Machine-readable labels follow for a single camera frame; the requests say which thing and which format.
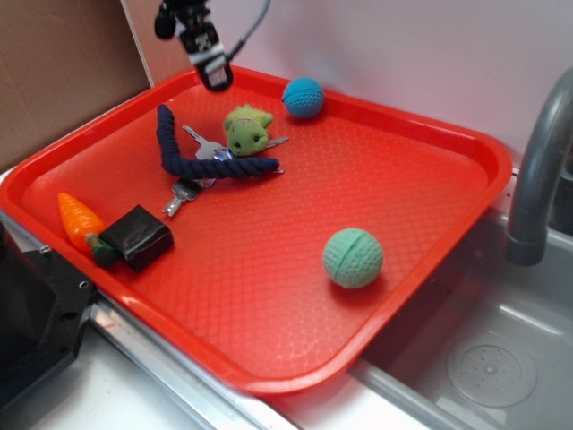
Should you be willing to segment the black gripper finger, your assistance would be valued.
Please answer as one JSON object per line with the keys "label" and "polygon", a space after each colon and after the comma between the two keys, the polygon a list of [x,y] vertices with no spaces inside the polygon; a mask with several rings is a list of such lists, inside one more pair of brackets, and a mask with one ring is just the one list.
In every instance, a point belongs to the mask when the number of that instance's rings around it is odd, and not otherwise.
{"label": "black gripper finger", "polygon": [[234,75],[208,14],[207,8],[183,8],[175,15],[180,25],[176,35],[203,86],[212,92],[222,92],[231,86]]}
{"label": "black gripper finger", "polygon": [[162,2],[154,21],[154,31],[160,39],[171,39],[175,34],[175,16],[170,2]]}

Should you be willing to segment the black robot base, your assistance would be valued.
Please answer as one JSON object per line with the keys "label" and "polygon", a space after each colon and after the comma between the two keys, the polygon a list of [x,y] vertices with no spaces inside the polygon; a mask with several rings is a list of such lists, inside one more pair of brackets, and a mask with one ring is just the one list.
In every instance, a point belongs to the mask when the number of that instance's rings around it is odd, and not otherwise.
{"label": "black robot base", "polygon": [[76,359],[95,294],[57,251],[23,251],[1,227],[2,412]]}

